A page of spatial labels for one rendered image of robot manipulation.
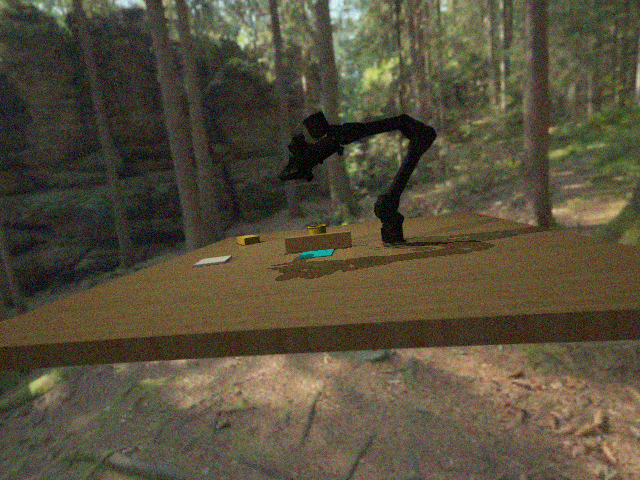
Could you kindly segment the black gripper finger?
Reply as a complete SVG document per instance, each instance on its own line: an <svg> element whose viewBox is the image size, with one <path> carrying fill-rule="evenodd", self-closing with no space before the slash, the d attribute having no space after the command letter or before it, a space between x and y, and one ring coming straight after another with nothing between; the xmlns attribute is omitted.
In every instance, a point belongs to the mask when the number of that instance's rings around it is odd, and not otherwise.
<svg viewBox="0 0 640 480"><path fill-rule="evenodd" d="M285 177L280 179L280 181L288 181L288 180L294 180L294 179L305 179L302 173L298 173L289 177Z"/></svg>
<svg viewBox="0 0 640 480"><path fill-rule="evenodd" d="M278 175L278 178L282 179L298 173L301 173L301 170L296 164L296 162L294 161L294 159L292 158L292 156L289 155L289 162L285 166L285 168L281 171L281 173Z"/></svg>

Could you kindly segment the yellow cup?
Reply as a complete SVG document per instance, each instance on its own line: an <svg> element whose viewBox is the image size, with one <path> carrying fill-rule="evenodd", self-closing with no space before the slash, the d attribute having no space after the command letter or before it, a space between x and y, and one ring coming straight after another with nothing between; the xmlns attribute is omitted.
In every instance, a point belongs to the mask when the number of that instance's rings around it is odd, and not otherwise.
<svg viewBox="0 0 640 480"><path fill-rule="evenodd" d="M310 235L314 235L314 234L324 234L326 233L326 226L325 224L322 225L313 225L313 226L309 226L307 227L309 229L309 233Z"/></svg>

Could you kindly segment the yellow rectangular block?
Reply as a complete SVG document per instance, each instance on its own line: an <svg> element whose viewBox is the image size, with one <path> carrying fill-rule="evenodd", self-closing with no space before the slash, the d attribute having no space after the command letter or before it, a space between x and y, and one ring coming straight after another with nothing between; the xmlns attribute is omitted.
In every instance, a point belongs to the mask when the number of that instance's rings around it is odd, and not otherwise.
<svg viewBox="0 0 640 480"><path fill-rule="evenodd" d="M242 245L249 245L254 243L260 243L260 238L257 235L246 235L237 237L238 243Z"/></svg>

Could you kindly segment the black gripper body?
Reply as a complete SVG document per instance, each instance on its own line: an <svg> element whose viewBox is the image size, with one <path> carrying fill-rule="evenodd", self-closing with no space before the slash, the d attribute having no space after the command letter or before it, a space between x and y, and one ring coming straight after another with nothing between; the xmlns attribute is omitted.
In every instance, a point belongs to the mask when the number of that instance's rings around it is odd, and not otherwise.
<svg viewBox="0 0 640 480"><path fill-rule="evenodd" d="M288 147L289 151L293 154L294 161L298 165L301 170L301 173L304 175L308 183L313 180L313 167L318 165L319 163L322 165L325 160L325 156L323 155L321 149L317 144L310 144L310 148L306 151L302 152L299 146L295 143L290 144Z"/></svg>

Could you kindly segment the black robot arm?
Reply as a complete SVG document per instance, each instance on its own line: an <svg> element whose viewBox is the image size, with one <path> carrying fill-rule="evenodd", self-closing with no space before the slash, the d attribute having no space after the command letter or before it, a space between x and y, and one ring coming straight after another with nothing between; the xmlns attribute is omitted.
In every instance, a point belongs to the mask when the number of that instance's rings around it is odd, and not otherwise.
<svg viewBox="0 0 640 480"><path fill-rule="evenodd" d="M374 213L382 223L382 241L384 243L404 242L402 229L404 216L397 211L400 195L420 157L430 149L436 140L435 129L407 114L375 120L370 123L329 125L322 110L308 117L303 124L312 139L318 140L327 135L316 143L325 159L336 152L342 156L344 147L341 147L340 144L348 145L367 136L398 130L409 140L407 155L389 190L386 194L379 194L374 204Z"/></svg>

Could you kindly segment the cream flat square tile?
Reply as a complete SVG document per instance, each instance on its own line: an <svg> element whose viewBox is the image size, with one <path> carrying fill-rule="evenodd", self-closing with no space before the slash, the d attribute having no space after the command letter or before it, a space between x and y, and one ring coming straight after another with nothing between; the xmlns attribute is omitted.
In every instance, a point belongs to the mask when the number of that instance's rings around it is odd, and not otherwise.
<svg viewBox="0 0 640 480"><path fill-rule="evenodd" d="M201 266L209 266L209 265L217 265L217 264L225 264L232 258L230 256L222 256L222 257L214 257L214 258L206 258L202 259L196 264L193 264L193 267L201 267Z"/></svg>

